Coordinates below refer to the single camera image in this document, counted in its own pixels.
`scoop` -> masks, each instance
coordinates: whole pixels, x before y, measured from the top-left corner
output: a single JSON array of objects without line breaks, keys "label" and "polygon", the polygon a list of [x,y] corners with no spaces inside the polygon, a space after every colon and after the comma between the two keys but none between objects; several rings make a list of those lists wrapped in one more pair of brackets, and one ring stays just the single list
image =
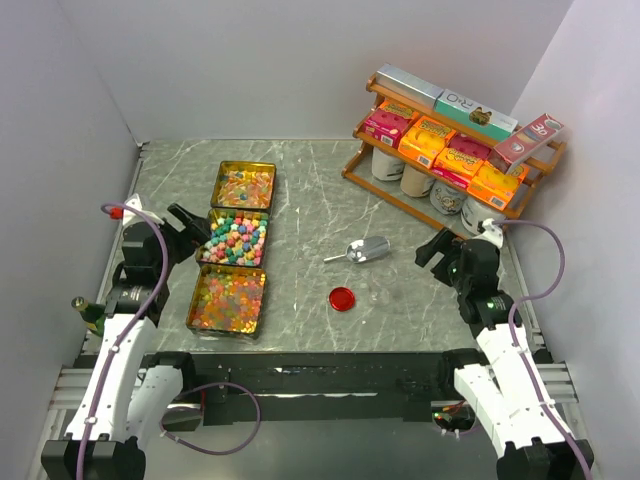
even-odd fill
[{"label": "scoop", "polygon": [[381,257],[391,249],[391,244],[386,237],[375,236],[354,240],[347,246],[347,251],[342,255],[324,259],[324,263],[333,262],[339,258],[348,258],[353,263],[363,263],[374,258]]}]

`wooden rack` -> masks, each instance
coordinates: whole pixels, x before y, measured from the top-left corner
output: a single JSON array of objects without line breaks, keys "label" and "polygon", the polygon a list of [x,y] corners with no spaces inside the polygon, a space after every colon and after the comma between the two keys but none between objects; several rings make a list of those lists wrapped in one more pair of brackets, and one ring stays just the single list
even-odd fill
[{"label": "wooden rack", "polygon": [[[483,135],[482,133],[479,133],[477,131],[475,131],[472,128],[467,127],[466,125],[462,125],[461,123],[456,122],[455,120],[446,117],[438,112],[435,112],[434,110],[432,110],[431,108],[425,106],[425,105],[421,105],[417,102],[414,102],[413,100],[410,100],[408,98],[406,98],[405,96],[389,89],[386,87],[383,87],[381,85],[378,85],[375,81],[375,74],[371,76],[371,78],[369,78],[369,81],[367,82],[367,91],[369,92],[375,92],[377,94],[376,96],[376,100],[373,104],[373,106],[371,107],[371,111],[367,113],[367,115],[365,115],[365,117],[360,121],[360,123],[358,123],[358,125],[356,125],[356,128],[353,130],[353,136],[355,138],[359,138],[360,140],[362,140],[362,146],[360,147],[360,150],[358,150],[358,153],[356,153],[356,155],[349,161],[349,163],[347,163],[347,165],[344,167],[344,169],[342,170],[342,176],[345,177],[348,180],[351,180],[352,182],[360,185],[362,188],[365,188],[367,190],[369,190],[372,193],[375,193],[376,195],[378,195],[379,197],[381,197],[383,200],[386,200],[387,202],[391,203],[392,205],[395,205],[396,207],[404,210],[405,212],[407,212],[410,215],[413,215],[414,217],[416,217],[417,219],[423,221],[424,223],[427,223],[429,225],[431,225],[432,227],[436,228],[436,229],[441,229],[444,227],[444,225],[442,223],[440,223],[438,220],[430,217],[429,215],[427,215],[426,213],[406,204],[405,202],[403,202],[400,198],[395,197],[393,195],[391,195],[390,193],[385,192],[384,190],[376,187],[375,185],[373,185],[372,183],[370,183],[369,181],[365,180],[364,178],[356,175],[356,173],[354,172],[355,168],[358,166],[358,164],[360,164],[360,162],[366,158],[369,154],[372,153],[373,148],[377,148],[379,150],[381,150],[382,152],[388,154],[388,155],[392,155],[400,160],[402,160],[403,162],[411,165],[413,168],[415,168],[416,170],[421,171],[422,173],[425,173],[427,175],[431,175],[435,178],[437,178],[438,180],[440,180],[443,183],[446,183],[447,185],[449,185],[452,188],[455,188],[456,190],[459,190],[461,192],[466,192],[465,189],[458,187],[457,185],[453,184],[452,182],[448,181],[445,178],[440,177],[439,175],[436,175],[435,173],[433,173],[431,170],[427,169],[426,167],[424,167],[423,165],[419,164],[418,162],[414,162],[413,160],[407,158],[405,155],[403,155],[402,153],[400,153],[397,149],[390,147],[378,140],[376,140],[375,138],[371,137],[370,135],[365,134],[364,132],[360,131],[360,128],[362,127],[362,124],[365,122],[365,120],[367,119],[367,117],[369,116],[369,114],[373,111],[375,111],[378,106],[380,106],[380,104],[384,101],[385,98],[388,98],[390,100],[396,101],[398,103],[402,103],[403,105],[406,105],[408,107],[413,108],[414,110],[417,110],[418,112],[427,115],[430,118],[433,118],[434,120],[437,120],[440,123],[443,123],[451,128],[453,128],[454,130],[464,133],[465,135],[468,135],[469,137],[475,138],[476,140],[484,143],[485,145],[488,145],[490,147],[494,147],[497,143],[499,143],[497,140],[487,137],[486,135]],[[522,214],[522,211],[524,210],[524,208],[527,206],[527,204],[529,203],[529,201],[531,200],[531,197],[533,196],[534,192],[537,190],[540,181],[547,175],[550,175],[553,170],[555,169],[556,165],[558,164],[558,161],[560,160],[560,158],[562,157],[562,155],[564,154],[564,151],[567,147],[566,142],[549,142],[547,144],[547,147],[555,150],[551,160],[546,163],[546,162],[542,162],[540,160],[537,160],[534,157],[529,157],[525,163],[530,166],[531,168],[534,169],[534,171],[537,170],[537,175],[535,175],[533,178],[526,178],[524,180],[524,182],[522,183],[522,185],[519,187],[519,189],[523,189],[526,188],[527,191],[525,192],[525,194],[520,198],[520,200],[518,202],[516,202],[516,205],[512,205],[514,203],[514,201],[512,201],[509,206],[507,208],[505,208],[504,210],[502,210],[500,213],[504,214],[507,218],[519,218],[520,215]],[[476,199],[479,202],[484,203],[485,205],[488,205],[489,207],[493,208],[496,211],[500,211],[498,209],[496,209],[495,207],[493,207],[493,205],[484,202],[481,199]]]}]

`gray marble countertop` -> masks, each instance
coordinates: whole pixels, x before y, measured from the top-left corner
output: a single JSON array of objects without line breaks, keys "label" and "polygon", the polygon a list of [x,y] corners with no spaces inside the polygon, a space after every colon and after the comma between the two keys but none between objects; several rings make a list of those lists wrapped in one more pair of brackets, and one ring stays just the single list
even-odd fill
[{"label": "gray marble countertop", "polygon": [[[474,346],[458,314],[454,290],[414,264],[415,249],[436,231],[342,178],[342,168],[359,146],[360,142],[351,140],[156,141],[146,145],[135,191],[150,199],[151,209],[161,215],[168,215],[166,207],[172,202],[206,215],[223,160],[270,162],[278,169],[265,253],[268,288],[260,338],[250,343],[203,338],[186,328],[198,275],[197,264],[188,260],[171,274],[171,296],[151,350],[438,351]],[[357,173],[370,179],[370,170],[365,161]],[[376,184],[403,195],[399,182]],[[428,199],[405,196],[404,200],[435,212]],[[462,228],[458,216],[439,218]],[[342,253],[350,241],[370,235],[387,236],[391,254],[362,265],[323,264],[323,258]],[[397,272],[393,301],[374,305],[369,277],[387,269]],[[519,296],[506,246],[500,273],[501,288]],[[356,295],[356,305],[348,312],[337,312],[329,305],[329,292],[338,286],[349,287]],[[98,340],[89,339],[85,352],[97,351]]]}]

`green bottle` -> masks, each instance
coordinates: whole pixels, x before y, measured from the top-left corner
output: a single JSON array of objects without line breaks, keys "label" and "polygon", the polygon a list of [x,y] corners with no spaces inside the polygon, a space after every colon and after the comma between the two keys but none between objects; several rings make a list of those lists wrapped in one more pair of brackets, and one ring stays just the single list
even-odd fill
[{"label": "green bottle", "polygon": [[104,335],[104,310],[106,306],[88,302],[84,297],[76,297],[71,300],[71,306],[74,310],[80,312],[89,330],[102,338]]}]

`green box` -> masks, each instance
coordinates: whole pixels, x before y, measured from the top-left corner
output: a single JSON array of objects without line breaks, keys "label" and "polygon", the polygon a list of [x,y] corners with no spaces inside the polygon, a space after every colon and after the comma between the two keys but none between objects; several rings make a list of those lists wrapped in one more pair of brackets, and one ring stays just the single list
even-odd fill
[{"label": "green box", "polygon": [[517,120],[451,90],[440,95],[435,110],[498,141],[509,138],[518,125]]}]

